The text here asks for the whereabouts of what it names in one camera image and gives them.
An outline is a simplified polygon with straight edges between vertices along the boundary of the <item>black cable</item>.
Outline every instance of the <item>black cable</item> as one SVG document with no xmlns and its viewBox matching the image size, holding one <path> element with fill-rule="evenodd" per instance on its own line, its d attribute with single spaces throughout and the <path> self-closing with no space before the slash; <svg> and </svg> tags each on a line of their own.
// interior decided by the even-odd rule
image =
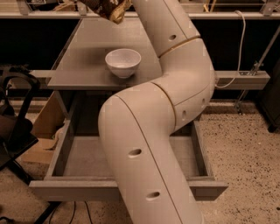
<svg viewBox="0 0 280 224">
<path fill-rule="evenodd" d="M 14 158 L 12 157 L 12 155 L 11 155 L 10 152 L 8 151 L 5 141 L 2 142 L 2 145 L 3 145 L 4 150 L 5 150 L 6 153 L 7 153 L 8 157 L 12 160 L 12 162 L 14 163 L 14 165 L 16 165 L 16 166 L 23 172 L 23 174 L 25 175 L 25 178 L 26 178 L 27 181 L 30 180 L 29 174 L 28 174 L 28 173 L 25 171 L 25 169 L 17 162 L 17 160 L 14 159 Z"/>
<path fill-rule="evenodd" d="M 56 208 L 54 208 L 52 214 L 51 214 L 51 217 L 49 219 L 49 224 L 51 224 L 51 221 L 52 221 L 52 218 L 53 218 L 53 215 L 55 213 L 55 211 L 58 209 L 58 207 L 60 206 L 61 204 L 59 204 Z M 73 214 L 72 214 L 72 217 L 71 217 L 71 220 L 69 222 L 69 224 L 72 223 L 73 219 L 74 219 L 74 216 L 75 216 L 75 213 L 76 213 L 76 201 L 73 203 Z"/>
<path fill-rule="evenodd" d="M 84 201 L 87 207 L 87 214 L 88 214 L 88 218 L 91 224 L 93 224 L 93 221 L 91 220 L 91 216 L 90 216 L 90 212 L 89 212 L 89 208 L 88 208 L 88 203 L 86 201 Z"/>
<path fill-rule="evenodd" d="M 72 218 L 71 218 L 69 224 L 72 223 L 74 216 L 75 216 L 75 212 L 76 212 L 76 201 L 73 203 L 73 214 L 72 214 Z"/>
<path fill-rule="evenodd" d="M 55 213 L 56 209 L 58 209 L 58 207 L 59 207 L 60 205 L 61 205 L 61 203 L 60 203 L 59 205 L 57 205 L 57 206 L 53 209 L 52 214 L 51 214 L 50 219 L 49 219 L 49 224 L 51 224 L 51 221 L 52 221 L 53 215 L 54 215 L 54 213 Z"/>
<path fill-rule="evenodd" d="M 5 220 L 7 223 L 14 223 L 14 220 L 9 219 L 9 218 L 7 218 L 5 216 L 0 217 L 0 221 L 2 221 L 2 220 Z"/>
</svg>

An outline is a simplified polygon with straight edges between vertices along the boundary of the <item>robotic arm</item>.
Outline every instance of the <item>robotic arm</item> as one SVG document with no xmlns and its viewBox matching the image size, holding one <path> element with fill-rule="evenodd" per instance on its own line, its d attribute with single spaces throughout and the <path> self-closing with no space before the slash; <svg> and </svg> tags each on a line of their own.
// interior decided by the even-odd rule
<svg viewBox="0 0 280 224">
<path fill-rule="evenodd" d="M 204 223 L 169 143 L 209 103 L 215 72 L 178 0 L 134 0 L 163 76 L 110 97 L 101 143 L 134 223 Z"/>
</svg>

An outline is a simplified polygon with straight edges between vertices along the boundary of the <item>terrazzo floor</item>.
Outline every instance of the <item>terrazzo floor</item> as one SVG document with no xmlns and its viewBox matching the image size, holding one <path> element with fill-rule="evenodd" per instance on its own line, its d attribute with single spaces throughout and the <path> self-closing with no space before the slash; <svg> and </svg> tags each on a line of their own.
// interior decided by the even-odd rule
<svg viewBox="0 0 280 224">
<path fill-rule="evenodd" d="M 278 224 L 280 130 L 267 131 L 269 125 L 253 102 L 242 104 L 242 112 L 238 115 L 231 102 L 216 101 L 200 118 L 213 174 L 217 180 L 226 181 L 228 189 L 218 199 L 198 204 L 206 223 Z M 46 164 L 21 165 L 36 179 L 42 179 L 47 170 Z M 123 202 L 88 202 L 88 206 L 93 223 L 132 223 Z M 33 223 L 46 207 L 47 203 L 34 196 L 9 170 L 0 171 L 0 217 L 10 217 L 15 223 Z M 51 223 L 69 223 L 73 210 L 73 202 L 62 203 Z M 76 203 L 72 223 L 90 223 L 84 202 Z"/>
</svg>

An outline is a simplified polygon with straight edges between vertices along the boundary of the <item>open drawer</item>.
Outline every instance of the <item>open drawer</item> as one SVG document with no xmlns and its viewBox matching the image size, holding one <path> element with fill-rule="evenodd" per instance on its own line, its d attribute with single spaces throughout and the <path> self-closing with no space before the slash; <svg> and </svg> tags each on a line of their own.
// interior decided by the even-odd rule
<svg viewBox="0 0 280 224">
<path fill-rule="evenodd" d="M 119 200 L 120 193 L 98 137 L 98 114 L 104 98 L 86 91 L 71 95 L 71 107 L 66 111 L 65 127 L 48 172 L 44 180 L 32 181 L 30 188 L 47 201 Z M 214 200 L 228 187 L 214 179 L 198 121 L 174 133 L 170 142 L 197 200 Z"/>
</svg>

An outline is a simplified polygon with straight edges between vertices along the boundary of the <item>white bowl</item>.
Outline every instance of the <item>white bowl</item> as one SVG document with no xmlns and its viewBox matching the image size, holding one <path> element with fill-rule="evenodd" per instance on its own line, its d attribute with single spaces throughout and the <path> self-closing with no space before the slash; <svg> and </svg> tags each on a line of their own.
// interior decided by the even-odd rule
<svg viewBox="0 0 280 224">
<path fill-rule="evenodd" d="M 129 78 L 136 72 L 141 61 L 140 53 L 131 49 L 117 49 L 105 58 L 108 69 L 121 79 Z"/>
</svg>

